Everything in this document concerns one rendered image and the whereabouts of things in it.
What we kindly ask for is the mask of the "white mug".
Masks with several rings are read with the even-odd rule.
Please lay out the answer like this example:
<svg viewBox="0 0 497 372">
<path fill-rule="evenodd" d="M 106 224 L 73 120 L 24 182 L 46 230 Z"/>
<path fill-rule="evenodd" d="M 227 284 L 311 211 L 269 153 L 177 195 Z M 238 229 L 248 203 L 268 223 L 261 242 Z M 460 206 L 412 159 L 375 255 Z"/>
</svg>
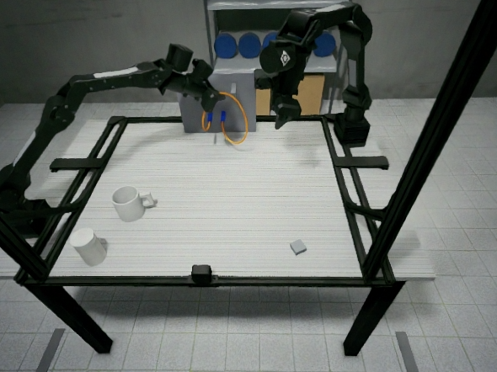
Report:
<svg viewBox="0 0 497 372">
<path fill-rule="evenodd" d="M 142 202 L 142 198 L 144 197 L 148 197 L 148 200 Z M 145 206 L 153 205 L 150 191 L 139 193 L 138 189 L 132 185 L 116 189 L 111 195 L 111 201 L 119 217 L 125 222 L 137 221 L 144 215 Z"/>
</svg>

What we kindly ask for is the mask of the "white cylinder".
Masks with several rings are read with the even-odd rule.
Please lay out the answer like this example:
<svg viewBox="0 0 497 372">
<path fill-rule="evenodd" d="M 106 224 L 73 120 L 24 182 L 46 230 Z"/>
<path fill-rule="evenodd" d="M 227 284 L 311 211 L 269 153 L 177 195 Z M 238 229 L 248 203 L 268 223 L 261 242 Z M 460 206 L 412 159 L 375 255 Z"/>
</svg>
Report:
<svg viewBox="0 0 497 372">
<path fill-rule="evenodd" d="M 90 228 L 83 228 L 74 232 L 70 243 L 88 266 L 97 266 L 106 258 L 106 251 Z"/>
</svg>

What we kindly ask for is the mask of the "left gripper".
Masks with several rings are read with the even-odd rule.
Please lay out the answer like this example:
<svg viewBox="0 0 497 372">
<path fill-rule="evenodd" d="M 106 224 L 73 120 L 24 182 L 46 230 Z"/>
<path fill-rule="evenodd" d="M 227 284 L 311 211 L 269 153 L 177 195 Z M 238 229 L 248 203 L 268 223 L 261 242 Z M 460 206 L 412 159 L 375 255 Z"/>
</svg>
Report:
<svg viewBox="0 0 497 372">
<path fill-rule="evenodd" d="M 205 88 L 199 86 L 198 84 L 194 83 L 190 79 L 190 75 L 188 75 L 186 73 L 185 74 L 185 85 L 184 85 L 184 89 L 181 93 L 186 98 L 187 98 L 187 95 L 195 98 L 196 101 L 199 101 L 199 99 L 202 98 L 202 100 L 200 102 L 202 108 L 204 109 L 205 112 L 211 114 L 212 110 L 214 109 L 214 107 L 216 105 L 216 102 L 225 100 L 226 96 L 224 94 L 220 94 L 220 92 L 217 91 L 210 84 L 208 79 L 205 81 L 205 83 L 206 83 Z"/>
</svg>

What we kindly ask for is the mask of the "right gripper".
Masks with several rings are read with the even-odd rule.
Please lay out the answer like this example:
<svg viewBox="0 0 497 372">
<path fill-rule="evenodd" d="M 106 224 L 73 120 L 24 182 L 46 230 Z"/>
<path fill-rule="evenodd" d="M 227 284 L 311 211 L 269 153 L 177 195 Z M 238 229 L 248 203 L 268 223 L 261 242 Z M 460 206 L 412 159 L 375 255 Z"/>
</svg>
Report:
<svg viewBox="0 0 497 372">
<path fill-rule="evenodd" d="M 292 118 L 298 118 L 302 112 L 298 100 L 292 98 L 292 95 L 298 95 L 297 88 L 300 81 L 304 79 L 303 73 L 291 70 L 283 71 L 281 72 L 281 82 L 278 92 L 273 91 L 273 88 L 271 88 L 273 91 L 271 110 L 277 114 L 275 120 L 276 130 L 279 130 Z"/>
</svg>

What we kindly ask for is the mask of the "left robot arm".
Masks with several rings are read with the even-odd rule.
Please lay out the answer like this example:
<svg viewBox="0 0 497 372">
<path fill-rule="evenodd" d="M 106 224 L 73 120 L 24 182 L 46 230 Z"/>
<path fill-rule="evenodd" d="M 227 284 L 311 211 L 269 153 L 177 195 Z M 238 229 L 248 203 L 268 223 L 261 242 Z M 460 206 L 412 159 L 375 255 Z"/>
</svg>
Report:
<svg viewBox="0 0 497 372">
<path fill-rule="evenodd" d="M 128 87 L 158 88 L 162 95 L 166 89 L 181 93 L 185 75 L 179 72 L 188 70 L 193 53 L 183 45 L 170 43 L 166 60 L 144 61 L 125 70 L 72 76 L 55 96 L 47 99 L 35 131 L 13 162 L 0 170 L 0 207 L 7 210 L 34 209 L 36 203 L 30 203 L 24 197 L 25 190 L 31 185 L 29 171 L 54 136 L 75 120 L 75 114 L 87 93 Z M 214 70 L 203 59 L 194 59 L 192 64 L 193 72 L 187 74 L 194 83 L 204 88 L 206 79 Z"/>
</svg>

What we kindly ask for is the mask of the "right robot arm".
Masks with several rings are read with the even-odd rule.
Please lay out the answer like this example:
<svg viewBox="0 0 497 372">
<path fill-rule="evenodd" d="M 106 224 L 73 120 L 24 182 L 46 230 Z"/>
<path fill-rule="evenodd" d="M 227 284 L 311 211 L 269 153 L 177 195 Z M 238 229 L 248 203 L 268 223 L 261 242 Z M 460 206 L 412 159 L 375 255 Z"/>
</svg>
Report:
<svg viewBox="0 0 497 372">
<path fill-rule="evenodd" d="M 373 29 L 361 5 L 344 1 L 320 9 L 294 8 L 289 15 L 275 37 L 277 40 L 270 40 L 259 56 L 262 68 L 254 70 L 254 87 L 260 90 L 273 88 L 278 92 L 281 72 L 304 72 L 312 50 L 318 48 L 315 39 L 325 29 L 338 24 L 348 63 L 348 87 L 342 92 L 346 108 L 342 115 L 347 125 L 365 123 L 365 111 L 372 103 L 369 88 L 364 83 L 365 46 L 371 40 Z"/>
</svg>

